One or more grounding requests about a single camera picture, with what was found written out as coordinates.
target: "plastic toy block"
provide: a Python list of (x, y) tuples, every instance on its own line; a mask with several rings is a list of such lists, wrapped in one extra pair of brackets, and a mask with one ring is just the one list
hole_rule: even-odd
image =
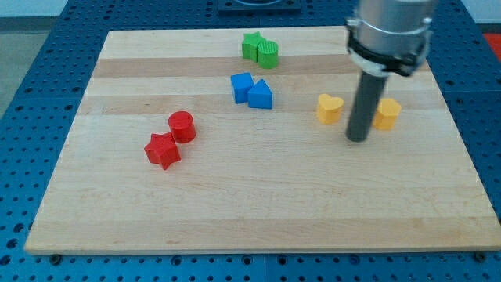
[(231, 76), (231, 81), (235, 103), (247, 102), (247, 92), (254, 87), (251, 73), (234, 74)]
[(146, 156), (152, 164), (160, 164), (165, 170), (176, 161), (181, 160), (178, 147), (172, 133), (152, 134), (148, 145), (144, 147)]
[(373, 127), (379, 130), (392, 130), (401, 109), (402, 106), (394, 99), (381, 99), (374, 116)]
[(193, 117), (187, 111), (173, 113), (168, 119), (168, 124), (175, 142), (188, 143), (195, 139), (196, 131)]
[(266, 41), (258, 46), (259, 67), (272, 69), (279, 64), (279, 46), (275, 42)]
[(261, 79), (249, 90), (249, 107), (258, 109), (273, 108), (273, 93), (265, 80)]
[(244, 59), (251, 59), (254, 62), (258, 61), (258, 46), (261, 42), (265, 42), (266, 39), (263, 38), (258, 32), (253, 34), (244, 34), (242, 42), (242, 57)]
[(338, 122), (343, 111), (344, 101), (339, 97), (332, 97), (329, 94), (321, 94), (316, 107), (316, 117), (324, 125)]

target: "blue block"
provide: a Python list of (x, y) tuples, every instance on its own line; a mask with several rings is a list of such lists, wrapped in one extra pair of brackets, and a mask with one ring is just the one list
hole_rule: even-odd
[(231, 81), (235, 103), (247, 102), (247, 92), (254, 87), (251, 73), (234, 74), (231, 76)]
[(273, 108), (273, 93), (266, 84), (266, 81), (261, 79), (256, 85), (249, 90), (249, 107), (258, 109)]

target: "green block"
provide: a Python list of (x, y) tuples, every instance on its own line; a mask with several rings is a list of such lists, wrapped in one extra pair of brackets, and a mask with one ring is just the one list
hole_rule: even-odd
[(279, 45), (276, 42), (266, 41), (258, 46), (259, 67), (272, 69), (279, 64)]
[(253, 34), (244, 34), (242, 42), (242, 57), (244, 59), (251, 59), (254, 62), (258, 61), (258, 46), (260, 43), (265, 42), (266, 39), (263, 38), (258, 32)]

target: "yellow block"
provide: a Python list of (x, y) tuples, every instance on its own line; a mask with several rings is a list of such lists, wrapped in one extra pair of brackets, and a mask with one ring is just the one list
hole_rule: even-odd
[(341, 118), (344, 101), (339, 97), (328, 94), (319, 96), (319, 105), (316, 107), (316, 117), (324, 125), (333, 124)]
[(392, 130), (402, 106), (391, 98), (383, 98), (377, 106), (373, 126), (379, 130)]

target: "wooden cutting board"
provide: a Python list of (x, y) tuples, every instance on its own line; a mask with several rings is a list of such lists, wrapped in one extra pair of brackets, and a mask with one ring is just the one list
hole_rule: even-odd
[[(280, 64), (240, 58), (243, 33)], [(33, 254), (455, 251), (501, 248), (501, 226), (428, 66), (389, 79), (402, 112), (364, 143), (344, 136), (359, 69), (343, 27), (112, 31), (25, 248)], [(273, 110), (232, 101), (250, 71)], [(316, 100), (344, 99), (321, 125)], [(150, 133), (177, 110), (197, 137), (167, 171)]]

